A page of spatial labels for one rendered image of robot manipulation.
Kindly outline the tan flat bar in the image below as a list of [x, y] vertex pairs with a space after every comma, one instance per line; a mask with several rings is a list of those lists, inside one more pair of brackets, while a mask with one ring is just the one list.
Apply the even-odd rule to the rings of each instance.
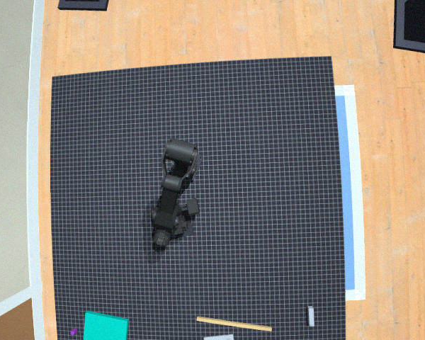
[[228, 325], [228, 326], [233, 326], [233, 327], [244, 327], [244, 328], [249, 328], [249, 329], [259, 329], [259, 330], [270, 331], [270, 332], [272, 330], [272, 328], [268, 327], [268, 326], [262, 326], [262, 325], [256, 325], [256, 324], [246, 324], [246, 323], [241, 323], [241, 322], [231, 322], [231, 321], [226, 321], [226, 320], [221, 320], [221, 319], [212, 319], [212, 318], [199, 317], [199, 316], [197, 316], [196, 321], [209, 322], [209, 323], [214, 323], [214, 324], [223, 324], [223, 325]]

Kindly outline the black work mat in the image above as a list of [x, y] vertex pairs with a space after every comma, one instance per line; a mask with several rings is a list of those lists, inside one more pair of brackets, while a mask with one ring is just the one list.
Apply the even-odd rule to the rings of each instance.
[[[171, 138], [203, 156], [176, 200], [200, 212], [159, 246]], [[127, 340], [346, 340], [332, 56], [52, 76], [50, 204], [57, 340], [84, 340], [87, 311]]]

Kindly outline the teal flat slab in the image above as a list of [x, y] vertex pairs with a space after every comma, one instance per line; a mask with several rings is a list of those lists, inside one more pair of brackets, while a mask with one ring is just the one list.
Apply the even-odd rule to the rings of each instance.
[[129, 319], [87, 311], [84, 340], [127, 340]]

